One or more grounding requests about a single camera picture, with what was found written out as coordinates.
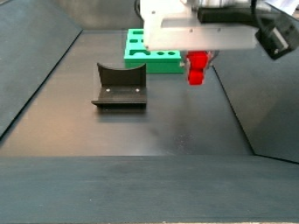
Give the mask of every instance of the white robot part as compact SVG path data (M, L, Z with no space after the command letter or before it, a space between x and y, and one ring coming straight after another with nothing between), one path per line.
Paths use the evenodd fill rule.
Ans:
M256 29L240 24L201 24L188 0L140 0L144 46L149 51L216 51L256 46Z

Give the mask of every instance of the red object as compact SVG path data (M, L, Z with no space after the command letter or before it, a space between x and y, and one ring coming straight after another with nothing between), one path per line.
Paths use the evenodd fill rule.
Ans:
M204 80L204 69L208 65L209 55L205 52L188 52L185 58L190 62L188 71L189 85L201 85Z

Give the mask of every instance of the green block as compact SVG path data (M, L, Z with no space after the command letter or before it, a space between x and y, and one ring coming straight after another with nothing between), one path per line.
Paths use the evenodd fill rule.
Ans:
M129 29L125 40L125 68L132 68L145 63L149 74L181 74L181 55L178 51L150 51L144 47L144 30Z

